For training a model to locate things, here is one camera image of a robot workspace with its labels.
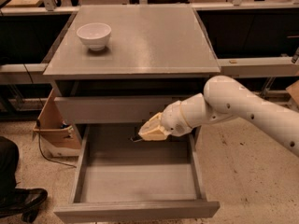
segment shoe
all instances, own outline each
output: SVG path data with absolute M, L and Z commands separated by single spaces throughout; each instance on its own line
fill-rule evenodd
M 48 197 L 44 189 L 14 189 L 0 200 L 0 216 L 37 209 Z

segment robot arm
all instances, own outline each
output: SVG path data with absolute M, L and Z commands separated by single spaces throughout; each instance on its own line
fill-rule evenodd
M 204 87 L 204 95 L 177 101 L 156 114 L 140 129 L 143 140 L 164 140 L 182 136 L 203 124 L 243 118 L 299 156 L 299 114 L 265 101 L 236 80 L 217 76 Z

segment bowl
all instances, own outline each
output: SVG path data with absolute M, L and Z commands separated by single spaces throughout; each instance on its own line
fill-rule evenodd
M 111 27 L 104 23 L 89 23 L 77 29 L 82 44 L 92 50 L 104 49 L 111 36 Z

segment floor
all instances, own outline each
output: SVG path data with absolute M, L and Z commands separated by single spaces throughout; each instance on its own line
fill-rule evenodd
M 76 169 L 43 159 L 33 121 L 0 122 L 0 135 L 20 149 L 16 173 L 22 188 L 44 188 L 49 198 L 35 223 L 62 224 L 54 206 L 68 203 Z M 243 119 L 203 126 L 196 144 L 207 199 L 219 201 L 213 218 L 153 220 L 142 224 L 283 223 L 299 220 L 299 159 Z M 42 147 L 47 157 L 49 152 Z M 52 158 L 76 164 L 77 158 Z M 19 224 L 21 216 L 0 219 Z

